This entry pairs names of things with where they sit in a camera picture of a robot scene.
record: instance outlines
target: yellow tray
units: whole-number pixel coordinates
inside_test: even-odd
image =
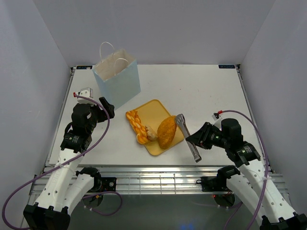
[[[148,125],[155,132],[157,132],[159,125],[161,122],[167,117],[171,116],[171,114],[165,109],[165,107],[161,104],[161,102],[157,99],[151,100],[140,107],[135,109],[138,111],[138,115],[141,119],[142,125]],[[174,140],[169,148],[183,141],[184,136],[179,127],[177,127],[176,134]],[[164,151],[168,149],[162,149],[159,146],[158,141],[151,141],[145,144],[148,152],[153,156],[158,156]]]

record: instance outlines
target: cable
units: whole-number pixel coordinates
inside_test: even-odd
[[[87,199],[87,198],[91,198],[91,197],[93,197],[93,196],[99,196],[99,195],[103,195],[103,194],[116,194],[116,195],[118,195],[119,196],[119,198],[120,198],[120,204],[119,204],[119,206],[118,206],[118,208],[114,211],[114,212],[111,212],[111,213],[102,213],[102,212],[100,212],[100,211],[98,211],[98,210],[96,210],[96,209],[93,209],[93,208],[91,208],[91,207],[88,207],[88,206],[85,206],[85,207],[87,207],[89,210],[91,210],[91,211],[94,211],[94,212],[96,212],[96,213],[98,213],[98,214],[100,214],[100,215],[102,215],[102,216],[112,216],[113,214],[115,214],[115,213],[117,213],[119,210],[120,210],[120,208],[121,208],[121,206],[122,206],[122,204],[123,204],[123,197],[121,196],[121,194],[119,194],[119,193],[117,193],[117,192],[112,192],[112,191],[108,191],[108,192],[101,192],[101,193],[97,193],[97,194],[92,194],[92,195],[87,195],[87,196],[84,196],[83,198],[82,198],[82,200],[85,200],[85,199]]]
[[[237,208],[236,208],[236,210],[233,212],[233,214],[231,214],[231,216],[228,218],[228,220],[226,221],[226,223],[225,223],[225,225],[224,225],[224,230],[226,230],[227,229],[227,225],[229,224],[229,222],[230,222],[230,220],[232,219],[232,217],[234,217],[234,215],[236,214],[236,212],[238,212],[239,211],[239,208],[242,206],[242,202],[240,202],[239,204],[238,204],[238,206],[237,206]]]
[[[90,99],[90,98],[87,98],[87,97],[82,97],[82,96],[79,96],[79,95],[77,95],[77,94],[75,94],[75,96],[78,97],[78,98],[82,98],[82,99],[86,99],[86,100],[88,100],[88,101],[91,101],[91,102],[95,103],[96,105],[98,105],[100,108],[102,108],[103,111],[106,113],[106,117],[107,117],[107,126],[106,126],[106,129],[105,129],[104,133],[102,134],[101,138],[99,138],[99,140],[98,140],[93,146],[91,146],[90,148],[88,148],[88,149],[87,149],[86,151],[84,151],[82,154],[80,154],[80,155],[78,155],[78,156],[76,156],[76,157],[74,157],[74,158],[71,158],[70,160],[64,162],[62,165],[66,165],[66,164],[68,164],[68,163],[74,161],[75,159],[78,159],[79,157],[84,156],[86,153],[88,153],[88,152],[91,151],[93,148],[95,148],[95,147],[99,144],[99,142],[105,137],[106,132],[108,131],[108,129],[109,129],[109,127],[110,127],[110,116],[109,116],[109,114],[107,113],[106,109],[105,109],[100,103],[94,101],[93,99]],[[57,166],[57,167],[55,167],[55,168],[53,168],[53,169],[51,169],[51,170],[49,170],[49,171],[47,171],[47,172],[45,172],[45,173],[39,175],[39,176],[37,176],[36,178],[34,178],[34,179],[32,179],[32,180],[30,180],[30,181],[24,183],[23,185],[21,185],[20,187],[18,187],[16,190],[14,190],[14,191],[9,195],[9,197],[5,200],[5,202],[4,202],[4,204],[3,204],[3,207],[2,207],[2,219],[3,219],[3,222],[4,222],[9,228],[14,229],[14,230],[28,230],[28,229],[30,229],[30,228],[18,228],[18,227],[15,227],[15,226],[13,226],[12,224],[10,224],[10,223],[7,221],[7,219],[6,219],[6,217],[5,217],[5,209],[6,209],[6,206],[7,206],[8,202],[9,202],[9,200],[10,200],[19,190],[23,189],[23,188],[26,187],[27,185],[29,185],[29,184],[33,183],[34,181],[36,181],[36,180],[42,178],[43,176],[46,176],[46,175],[49,174],[49,173],[52,173],[53,171],[55,171],[55,170],[57,170],[57,169],[59,169],[59,168],[60,168],[60,166]]]
[[[259,140],[261,142],[261,145],[262,145],[262,149],[263,149],[263,154],[264,154],[264,158],[265,158],[265,170],[264,170],[264,176],[265,177],[268,177],[268,174],[269,174],[269,160],[268,160],[268,154],[267,154],[267,150],[264,146],[264,141],[263,141],[263,138],[260,134],[260,131],[259,129],[257,128],[257,126],[255,125],[255,123],[248,117],[246,116],[245,114],[239,112],[239,111],[236,111],[236,110],[224,110],[224,111],[219,111],[218,114],[222,114],[222,113],[236,113],[236,114],[240,114],[242,115],[243,117],[245,117],[255,128],[256,132],[257,132],[257,135],[259,137]],[[262,204],[262,201],[263,201],[263,198],[264,198],[264,193],[265,193],[265,188],[266,188],[266,185],[267,185],[267,180],[263,181],[263,187],[262,187],[262,191],[261,191],[261,194],[260,194],[260,197],[259,197],[259,202],[257,204],[257,207],[256,207],[256,210],[254,212],[254,215],[251,219],[251,221],[249,222],[248,226],[247,226],[247,230],[250,229],[250,227],[252,226],[252,224],[254,223],[256,217],[257,217],[257,214],[259,212],[259,209],[260,209],[260,206]]]

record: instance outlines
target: metal tongs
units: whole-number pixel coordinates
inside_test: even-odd
[[[184,119],[184,115],[183,114],[179,114],[175,117],[175,122],[177,123],[177,125],[180,127],[182,133],[183,133],[183,136],[184,138],[187,138],[190,136],[190,132],[188,131],[188,128],[186,126],[186,120]],[[194,160],[196,162],[200,162],[201,161],[201,156],[200,156],[200,153],[198,152],[195,144],[192,144],[190,142],[187,142],[188,144],[188,147],[190,148],[192,154],[193,154],[193,157],[194,157]]]

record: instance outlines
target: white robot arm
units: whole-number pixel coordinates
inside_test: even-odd
[[[84,98],[93,98],[93,92],[90,88],[82,89],[78,95]],[[88,191],[97,191],[101,187],[99,171],[88,167],[77,172],[77,180],[68,188],[71,178],[83,158],[80,155],[85,153],[92,141],[91,134],[96,124],[107,120],[104,110],[84,98],[78,98],[78,104],[74,107],[71,115],[72,122],[65,129],[59,159],[55,165],[55,167],[59,166],[59,169],[52,172],[34,205],[27,205],[24,209],[24,217],[31,229],[67,229],[70,214],[82,197]],[[99,98],[99,101],[109,118],[113,118],[114,106],[109,104],[105,98]]]
[[[227,156],[236,167],[222,168],[224,172],[221,171],[220,175],[218,173],[215,182],[232,190],[251,213],[254,213],[257,208],[263,184],[266,181],[262,206],[256,216],[261,230],[305,230],[307,228],[305,214],[297,214],[279,193],[272,180],[265,177],[260,155],[253,145],[243,140],[241,126],[237,120],[219,119],[214,125],[206,122],[199,131],[186,137],[186,141],[206,150],[211,149],[212,146],[225,149]]]

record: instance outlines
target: white platform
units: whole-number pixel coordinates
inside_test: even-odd
[[[136,142],[135,134],[125,118],[125,112],[152,99],[158,99],[172,114],[183,113],[190,133],[197,131],[204,122],[213,122],[212,114],[219,110],[239,110],[249,115],[243,90],[236,69],[219,69],[217,65],[138,65],[141,93],[115,111],[110,129],[101,143],[89,152],[80,165],[120,166],[188,166],[229,165],[223,149],[199,149],[202,161],[196,163],[185,141],[164,152],[151,156],[145,147]],[[71,122],[73,107],[77,104],[73,92],[91,87],[94,99],[101,93],[91,69],[77,69],[73,76],[69,95],[52,149],[49,163],[55,164],[63,140],[64,129]],[[244,139],[253,144],[260,153],[260,147],[251,124],[237,114],[232,117],[242,126]],[[92,134],[95,143],[105,130],[106,122],[97,125]]]

